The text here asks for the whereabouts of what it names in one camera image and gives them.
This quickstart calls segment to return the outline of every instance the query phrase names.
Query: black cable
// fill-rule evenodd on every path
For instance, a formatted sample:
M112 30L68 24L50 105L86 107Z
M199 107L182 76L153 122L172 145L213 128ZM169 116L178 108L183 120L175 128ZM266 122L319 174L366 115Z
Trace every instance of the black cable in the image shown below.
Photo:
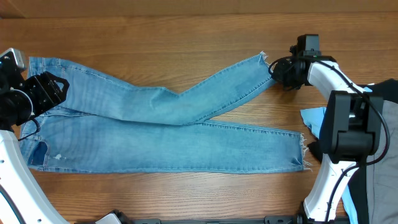
M388 130L388 125L387 125L386 120L384 119L384 117L383 117L383 115L380 113L380 111L378 111L378 110L376 109L375 105L374 105L372 102L370 102L369 98L368 98L364 93L362 93L360 90L358 90L357 88L355 88L354 85L353 85L353 83L350 82L350 81L349 81L339 70L337 70L334 66L329 65L329 64L327 64L327 63L325 63L325 62L322 62L321 60L317 60L317 59L315 59L315 58L295 57L295 56L289 56L289 57L280 58L280 59L278 59L278 60L276 60L275 62L272 62L272 63L270 64L270 66L269 66L269 68L268 68L268 72L269 72L270 74L272 74L272 73L271 73L271 68L272 68L272 66L274 66L277 62L279 62L279 61L281 61L281 60L284 60L284 59L292 59L292 58L296 58L296 59L299 59L299 60L306 60L306 61L309 61L309 62L316 62L316 63L319 63L319 64L321 64L321 65L323 65L323 66L325 66L325 67L327 67L327 68L330 68L330 69L333 70L335 73L337 73L337 74L340 76L340 78L343 79L343 81L344 81L353 91L355 91L360 97L362 97L363 100L372 108L372 110L376 113L377 117L380 119L381 124L383 125L384 133L386 134L386 145L384 146L384 150L383 150L382 154L381 154L377 159L375 159L375 160L373 160L373 161L371 161L371 162L365 163L364 166L369 166L369 165L373 165L373 164L376 164L376 163L380 162L380 161L386 156L386 154L387 154L387 152L388 152L388 149L389 149L389 147L390 147L390 132L389 132L389 130ZM326 211L326 217L325 217L325 223L328 223L328 222L329 222L328 219L329 219L329 215L330 215L331 204L332 204L332 202L333 202L333 197L334 197L335 194L336 194L336 191L337 191L337 188L338 188L340 182L343 180L344 176L346 176L347 173L348 173L349 171L351 171L351 170L353 170L353 169L355 169L355 168L359 168L359 167L360 167L360 165L357 163L355 166L350 167L350 168L344 170L344 171L341 173L339 179L337 180L337 182L336 182L336 184L335 184L335 186L334 186L334 188L333 188L333 190L332 190L332 192L331 192L330 198L329 198L328 210Z
M18 219L20 224L26 224L24 218L22 217L21 213L19 212L17 206L14 204L12 199L10 198L10 195L7 194L6 190L2 187L0 184L0 193L6 199L7 203L9 204L11 210L14 212L15 217Z
M29 136L32 136L32 135L34 135L34 134L36 134L36 133L38 133L38 132L40 131L40 124L39 124L39 122L37 122L36 119L32 119L32 121L36 124L36 131L33 132L33 133L30 133L30 134L28 134L28 135L26 135L26 136L24 136L24 137L22 137L22 138L20 138L20 139L18 139L18 141L22 141L22 140L28 138Z

